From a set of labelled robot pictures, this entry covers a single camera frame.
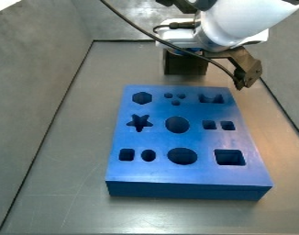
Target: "square hole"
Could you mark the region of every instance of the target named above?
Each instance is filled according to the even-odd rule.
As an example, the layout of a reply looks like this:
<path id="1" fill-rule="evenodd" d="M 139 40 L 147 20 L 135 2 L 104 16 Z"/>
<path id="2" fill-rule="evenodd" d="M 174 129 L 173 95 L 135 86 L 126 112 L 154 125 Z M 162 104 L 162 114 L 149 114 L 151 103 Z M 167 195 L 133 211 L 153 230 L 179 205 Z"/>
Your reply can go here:
<path id="1" fill-rule="evenodd" d="M 235 126 L 231 121 L 221 121 L 221 125 L 225 130 L 235 130 Z"/>
<path id="2" fill-rule="evenodd" d="M 120 153 L 119 153 L 119 160 L 120 161 L 134 161 L 134 158 L 135 158 L 135 150 L 133 149 L 123 149 L 120 150 Z"/>
<path id="3" fill-rule="evenodd" d="M 215 121 L 211 121 L 211 120 L 203 121 L 203 128 L 205 129 L 217 129 Z"/>
<path id="4" fill-rule="evenodd" d="M 215 150 L 218 165 L 246 165 L 243 153 L 239 150 Z"/>

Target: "circular hole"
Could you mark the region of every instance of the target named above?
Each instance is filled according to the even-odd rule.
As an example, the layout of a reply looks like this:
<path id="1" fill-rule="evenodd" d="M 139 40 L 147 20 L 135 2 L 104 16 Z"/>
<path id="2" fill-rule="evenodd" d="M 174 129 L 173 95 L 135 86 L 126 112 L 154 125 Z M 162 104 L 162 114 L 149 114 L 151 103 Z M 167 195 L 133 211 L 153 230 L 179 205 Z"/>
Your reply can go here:
<path id="1" fill-rule="evenodd" d="M 171 99 L 171 98 L 174 97 L 174 95 L 173 95 L 171 93 L 166 93 L 166 94 L 165 94 L 165 97 L 169 98 L 169 99 Z"/>
<path id="2" fill-rule="evenodd" d="M 190 124 L 183 117 L 170 117 L 166 120 L 166 128 L 173 133 L 182 134 L 189 130 Z"/>
<path id="3" fill-rule="evenodd" d="M 155 158 L 157 158 L 157 153 L 155 153 L 154 151 L 151 151 L 151 150 L 146 150 L 146 151 L 143 151 L 143 153 L 142 153 L 142 158 L 143 158 L 143 160 L 145 160 L 146 162 L 151 162 L 151 161 L 154 161 Z"/>
<path id="4" fill-rule="evenodd" d="M 177 148 L 170 150 L 169 159 L 177 164 L 190 165 L 198 160 L 198 154 L 190 149 Z"/>
<path id="5" fill-rule="evenodd" d="M 179 99 L 185 99 L 187 97 L 185 94 L 178 94 L 177 96 Z"/>
<path id="6" fill-rule="evenodd" d="M 174 105 L 174 106 L 181 106 L 181 101 L 179 101 L 179 100 L 174 100 L 174 101 L 173 101 L 173 105 Z"/>

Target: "blue foam block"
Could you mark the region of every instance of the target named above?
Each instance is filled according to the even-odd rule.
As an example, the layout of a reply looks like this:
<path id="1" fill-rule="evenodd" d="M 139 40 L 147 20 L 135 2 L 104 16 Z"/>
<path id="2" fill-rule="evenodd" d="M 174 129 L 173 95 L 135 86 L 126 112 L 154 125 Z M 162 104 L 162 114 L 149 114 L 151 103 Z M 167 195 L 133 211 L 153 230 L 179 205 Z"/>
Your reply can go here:
<path id="1" fill-rule="evenodd" d="M 126 87 L 106 183 L 111 196 L 262 198 L 274 184 L 230 89 Z"/>

